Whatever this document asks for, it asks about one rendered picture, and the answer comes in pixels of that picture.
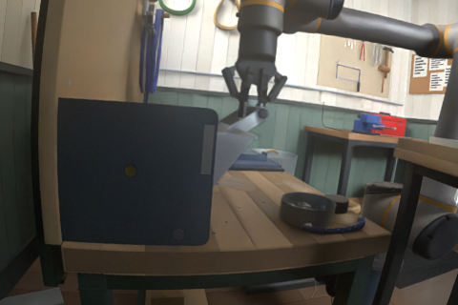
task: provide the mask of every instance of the pliers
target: pliers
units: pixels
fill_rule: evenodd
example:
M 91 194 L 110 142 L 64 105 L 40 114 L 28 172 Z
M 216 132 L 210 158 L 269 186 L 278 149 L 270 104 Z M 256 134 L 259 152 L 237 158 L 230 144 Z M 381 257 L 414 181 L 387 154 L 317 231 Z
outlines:
M 364 42 L 362 43 L 362 51 L 360 52 L 360 60 L 362 60 L 362 57 L 363 57 L 363 61 L 366 61 L 366 54 L 364 52 Z

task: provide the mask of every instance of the tool board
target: tool board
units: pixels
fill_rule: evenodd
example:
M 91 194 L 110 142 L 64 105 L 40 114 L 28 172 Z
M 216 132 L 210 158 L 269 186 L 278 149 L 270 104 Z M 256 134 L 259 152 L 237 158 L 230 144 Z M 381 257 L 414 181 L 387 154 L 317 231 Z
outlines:
M 414 75 L 414 72 L 417 72 L 414 70 L 414 68 L 418 67 L 416 63 L 416 57 L 418 59 L 422 59 L 423 62 L 427 61 L 427 66 L 426 69 L 423 71 L 422 74 Z M 419 57 L 416 54 L 412 54 L 411 57 L 411 64 L 410 64 L 410 85 L 409 85 L 409 94 L 445 94 L 447 91 L 447 86 L 441 86 L 442 88 L 435 88 L 431 89 L 431 76 L 434 76 L 434 73 L 442 73 L 446 72 L 447 67 L 451 66 L 453 64 L 452 59 L 444 60 L 445 62 L 448 61 L 447 66 L 444 69 L 437 69 L 432 71 L 431 68 L 431 59 L 430 58 L 424 58 L 424 57 Z
M 388 98 L 391 74 L 397 71 L 391 70 L 385 78 L 384 92 L 382 92 L 383 73 L 378 70 L 378 65 L 372 67 L 373 43 L 364 42 L 365 61 L 360 60 L 362 49 L 361 40 L 352 40 L 353 49 L 346 46 L 348 39 L 334 36 L 321 36 L 321 55 L 319 59 L 318 85 L 326 86 L 349 92 L 357 92 L 357 83 L 342 80 L 336 77 L 338 64 L 353 67 L 361 71 L 360 92 L 379 97 Z M 388 66 L 392 67 L 393 54 L 389 52 Z M 338 77 L 357 79 L 358 73 L 352 69 L 338 69 Z

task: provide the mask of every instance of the wooden floor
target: wooden floor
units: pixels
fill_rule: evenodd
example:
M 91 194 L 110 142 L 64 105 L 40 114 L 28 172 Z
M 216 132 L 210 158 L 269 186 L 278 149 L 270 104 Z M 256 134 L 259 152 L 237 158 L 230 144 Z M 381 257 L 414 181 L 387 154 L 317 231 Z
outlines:
M 446 305 L 458 270 L 451 271 L 422 283 L 403 289 L 395 289 L 390 305 Z M 68 274 L 64 284 L 60 285 L 66 305 L 80 305 L 76 274 Z M 42 274 L 37 260 L 9 296 L 22 295 L 49 289 L 42 284 Z M 325 287 L 314 287 L 277 292 L 271 294 L 246 295 L 242 288 L 207 289 L 209 305 L 331 305 L 331 297 Z M 115 305 L 135 305 L 137 291 L 114 291 Z

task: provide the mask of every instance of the red toolbox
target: red toolbox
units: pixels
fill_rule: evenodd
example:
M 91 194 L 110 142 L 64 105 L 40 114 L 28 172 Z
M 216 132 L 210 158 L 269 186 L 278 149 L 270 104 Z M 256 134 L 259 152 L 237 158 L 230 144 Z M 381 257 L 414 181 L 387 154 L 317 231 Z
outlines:
M 367 113 L 378 115 L 381 118 L 381 124 L 385 126 L 384 129 L 372 130 L 372 132 L 387 135 L 406 136 L 407 120 L 403 117 L 391 116 L 387 114 Z

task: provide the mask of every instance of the blue rope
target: blue rope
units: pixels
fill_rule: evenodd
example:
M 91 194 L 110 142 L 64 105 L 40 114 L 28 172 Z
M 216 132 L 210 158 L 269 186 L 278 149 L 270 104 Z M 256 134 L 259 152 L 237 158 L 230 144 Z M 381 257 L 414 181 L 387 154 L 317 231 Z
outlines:
M 360 218 L 360 222 L 354 226 L 344 227 L 344 228 L 316 228 L 311 226 L 302 226 L 302 230 L 310 233 L 317 233 L 317 234 L 344 234 L 355 232 L 364 227 L 364 217 Z
M 164 20 L 161 17 L 163 12 L 163 10 L 156 10 L 156 19 L 153 24 L 155 34 L 148 34 L 146 25 L 142 31 L 139 87 L 141 92 L 146 92 L 146 103 L 149 99 L 149 93 L 155 93 L 157 87 L 164 27 Z

